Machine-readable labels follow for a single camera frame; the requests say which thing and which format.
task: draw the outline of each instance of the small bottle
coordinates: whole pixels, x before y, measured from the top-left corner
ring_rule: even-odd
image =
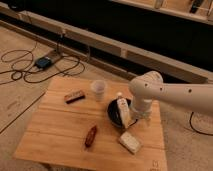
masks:
[[[164,0],[156,0],[156,1],[155,1],[155,8],[156,8],[156,9],[161,8],[162,5],[163,5],[163,1],[164,1]]]
[[[117,105],[121,117],[121,121],[125,129],[127,129],[131,122],[129,106],[127,100],[122,96],[121,92],[117,93]]]

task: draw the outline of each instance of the hot dog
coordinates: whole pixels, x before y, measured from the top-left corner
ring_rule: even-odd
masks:
[[[85,141],[85,146],[88,148],[88,147],[91,147],[94,139],[95,139],[95,135],[97,133],[97,126],[95,125],[94,127],[92,127],[90,129],[90,131],[88,132],[87,134],[87,137],[86,137],[86,141]]]

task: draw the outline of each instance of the paper cup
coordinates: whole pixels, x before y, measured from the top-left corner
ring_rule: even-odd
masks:
[[[95,95],[96,101],[103,100],[106,88],[107,84],[104,80],[95,80],[91,83],[91,90]]]

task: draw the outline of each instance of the food item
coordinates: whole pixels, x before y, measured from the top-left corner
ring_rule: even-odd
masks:
[[[129,132],[125,132],[119,138],[119,142],[126,147],[132,154],[137,153],[141,148],[141,142],[132,136]]]
[[[97,126],[94,126],[90,129],[90,131],[87,134],[86,141],[85,141],[86,147],[91,147],[91,145],[95,139],[96,133],[97,133]]]
[[[84,98],[85,98],[85,94],[82,90],[75,91],[75,92],[72,92],[72,93],[64,96],[64,100],[67,104],[70,104],[74,101],[84,99]]]
[[[122,124],[125,127],[125,129],[127,129],[131,122],[129,106],[128,106],[127,100],[122,97],[122,93],[119,92],[117,94],[117,96],[118,96],[117,105],[118,105],[118,110],[119,110],[119,114],[121,117],[121,121],[122,121]]]

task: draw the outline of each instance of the black wall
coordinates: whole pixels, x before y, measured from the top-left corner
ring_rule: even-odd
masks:
[[[25,2],[29,11],[213,71],[213,26],[107,0],[16,2]]]

